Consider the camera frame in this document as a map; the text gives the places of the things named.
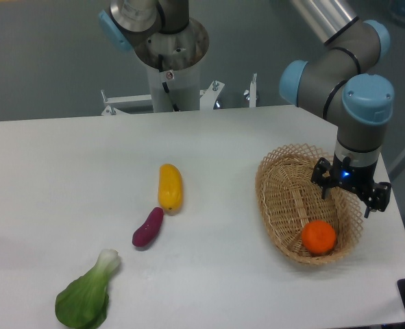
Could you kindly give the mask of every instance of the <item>green leaf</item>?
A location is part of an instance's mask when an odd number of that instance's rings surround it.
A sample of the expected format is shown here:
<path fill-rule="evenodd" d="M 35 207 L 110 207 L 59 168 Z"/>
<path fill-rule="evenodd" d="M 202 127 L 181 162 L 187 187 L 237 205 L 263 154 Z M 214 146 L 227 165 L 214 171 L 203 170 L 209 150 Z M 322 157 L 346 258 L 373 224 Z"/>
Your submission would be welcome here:
<path fill-rule="evenodd" d="M 90 324 L 100 326 L 106 319 L 108 281 L 119 264 L 120 258 L 115 250 L 102 250 L 94 267 L 72 281 L 56 297 L 58 320 L 70 328 L 90 328 Z"/>
<path fill-rule="evenodd" d="M 109 304 L 109 295 L 106 294 L 105 302 L 103 303 L 103 307 L 101 308 L 101 312 L 99 313 L 99 315 L 89 324 L 86 324 L 85 326 L 79 327 L 77 329 L 97 329 L 98 327 L 100 327 L 101 324 L 106 320 L 106 317 L 108 316 L 108 304 Z"/>

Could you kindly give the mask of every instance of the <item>wicker basket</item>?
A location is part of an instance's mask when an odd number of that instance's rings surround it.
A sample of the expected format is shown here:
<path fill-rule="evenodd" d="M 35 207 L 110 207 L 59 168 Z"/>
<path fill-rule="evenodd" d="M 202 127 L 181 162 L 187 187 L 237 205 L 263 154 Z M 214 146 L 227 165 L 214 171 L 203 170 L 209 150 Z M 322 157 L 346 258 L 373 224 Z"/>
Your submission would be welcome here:
<path fill-rule="evenodd" d="M 322 200 L 321 189 L 310 181 L 320 157 L 329 154 L 315 146 L 285 145 L 269 153 L 256 174 L 260 213 L 272 243 L 287 257 L 302 264 L 323 265 L 348 255 L 362 231 L 362 213 L 357 196 L 332 188 Z M 301 241 L 302 228 L 320 219 L 336 231 L 333 251 L 312 255 Z"/>

